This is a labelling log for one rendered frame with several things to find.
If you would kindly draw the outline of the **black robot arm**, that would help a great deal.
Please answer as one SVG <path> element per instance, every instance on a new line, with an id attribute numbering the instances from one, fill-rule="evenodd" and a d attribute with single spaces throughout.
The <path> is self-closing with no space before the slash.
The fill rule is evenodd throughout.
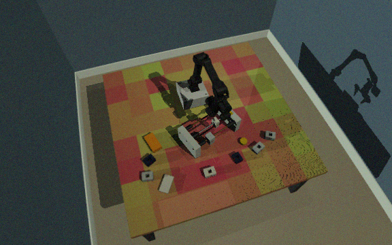
<path id="1" fill-rule="evenodd" d="M 202 66 L 204 66 L 212 82 L 214 102 L 218 104 L 224 114 L 229 113 L 232 110 L 232 107 L 227 101 L 227 98 L 229 98 L 228 88 L 225 83 L 219 79 L 209 55 L 204 52 L 196 54 L 193 56 L 193 61 L 195 63 L 193 75 L 189 78 L 189 80 L 187 80 L 190 85 L 189 88 L 191 92 L 200 91 L 198 84 L 202 83 L 202 77 L 200 75 Z M 226 95 L 224 95 L 225 93 Z M 218 113 L 218 108 L 212 103 L 212 105 L 208 106 L 205 111 L 210 117 L 214 117 L 216 116 L 216 113 Z"/>

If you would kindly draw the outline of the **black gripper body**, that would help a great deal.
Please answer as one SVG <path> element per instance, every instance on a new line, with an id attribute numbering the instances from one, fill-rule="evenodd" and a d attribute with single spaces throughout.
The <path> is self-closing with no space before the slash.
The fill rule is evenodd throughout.
<path id="1" fill-rule="evenodd" d="M 209 96 L 208 98 L 206 98 L 206 100 L 205 100 L 205 102 L 208 104 L 208 105 L 212 105 L 212 103 L 214 104 L 214 106 L 216 106 L 217 108 L 218 108 L 218 111 L 220 111 L 222 114 L 220 115 L 220 118 L 223 120 L 223 121 L 225 121 L 225 120 L 227 120 L 228 118 L 230 118 L 231 117 L 231 113 L 229 112 L 229 113 L 227 113 L 227 114 L 224 114 L 223 113 L 223 111 L 220 109 L 220 107 L 218 106 L 218 104 L 216 104 L 215 102 L 214 102 L 214 96 L 213 95 L 211 95 L 211 96 Z"/>

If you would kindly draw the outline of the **orange rectangular block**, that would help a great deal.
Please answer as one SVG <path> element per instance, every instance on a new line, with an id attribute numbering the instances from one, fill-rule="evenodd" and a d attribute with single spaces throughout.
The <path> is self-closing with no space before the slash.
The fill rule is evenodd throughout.
<path id="1" fill-rule="evenodd" d="M 146 140 L 147 144 L 150 146 L 150 149 L 153 151 L 153 153 L 162 149 L 162 146 L 160 145 L 159 141 L 157 140 L 157 138 L 154 136 L 153 133 L 144 136 L 144 139 Z"/>

